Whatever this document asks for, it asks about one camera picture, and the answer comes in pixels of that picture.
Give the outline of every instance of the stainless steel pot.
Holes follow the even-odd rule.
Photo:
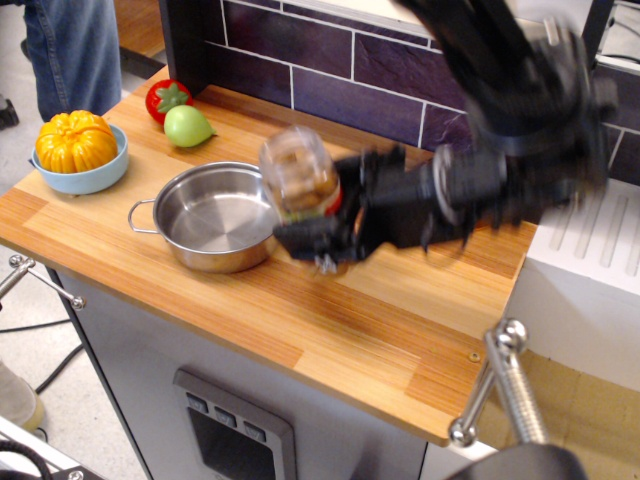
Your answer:
[[[133,224],[133,212],[144,203],[154,203],[157,230]],[[277,245],[272,232],[278,222],[260,170],[239,162],[189,169],[156,198],[140,200],[129,211],[133,231],[160,234],[185,266],[217,273],[238,272],[265,260]]]

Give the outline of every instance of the jar of food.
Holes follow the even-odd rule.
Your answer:
[[[293,126],[260,149],[260,171],[284,223],[331,215],[340,208],[340,177],[313,130]]]

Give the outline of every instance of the orange pumpkin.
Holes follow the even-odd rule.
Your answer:
[[[79,173],[109,163],[118,155],[118,144],[102,117],[76,110],[58,114],[42,126],[36,153],[46,170]]]

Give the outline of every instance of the blue bowl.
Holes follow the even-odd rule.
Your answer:
[[[119,127],[109,125],[118,142],[118,156],[109,163],[81,173],[54,173],[40,165],[40,159],[33,149],[33,166],[42,174],[44,181],[54,190],[71,195],[87,195],[99,192],[116,183],[129,167],[127,136]]]

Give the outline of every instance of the green fruit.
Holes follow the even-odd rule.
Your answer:
[[[178,105],[167,112],[164,133],[178,147],[195,147],[215,135],[216,131],[198,109]]]

